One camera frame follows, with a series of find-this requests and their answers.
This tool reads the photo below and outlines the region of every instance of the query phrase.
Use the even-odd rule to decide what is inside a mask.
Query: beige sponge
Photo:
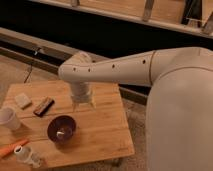
[[[22,109],[26,108],[32,103],[31,99],[25,93],[15,96],[15,102]]]

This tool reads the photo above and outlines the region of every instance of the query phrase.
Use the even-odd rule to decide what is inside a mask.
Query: carrot
[[[6,155],[12,153],[16,146],[18,146],[18,145],[22,146],[22,145],[27,144],[28,142],[29,142],[28,139],[23,139],[23,140],[15,142],[13,144],[6,145],[5,147],[0,148],[0,158],[5,157]]]

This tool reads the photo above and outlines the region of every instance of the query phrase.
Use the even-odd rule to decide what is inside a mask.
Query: dark chocolate bar
[[[33,113],[39,117],[42,117],[47,110],[54,104],[54,100],[46,97],[33,111]]]

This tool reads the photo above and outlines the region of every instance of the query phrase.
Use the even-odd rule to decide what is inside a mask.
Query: white mug
[[[0,126],[5,126],[10,130],[17,130],[20,128],[21,122],[13,109],[9,107],[0,109]]]

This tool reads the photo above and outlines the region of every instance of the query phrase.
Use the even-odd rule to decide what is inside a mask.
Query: dark bowl
[[[75,120],[67,115],[53,119],[47,129],[48,137],[55,143],[67,142],[76,130]]]

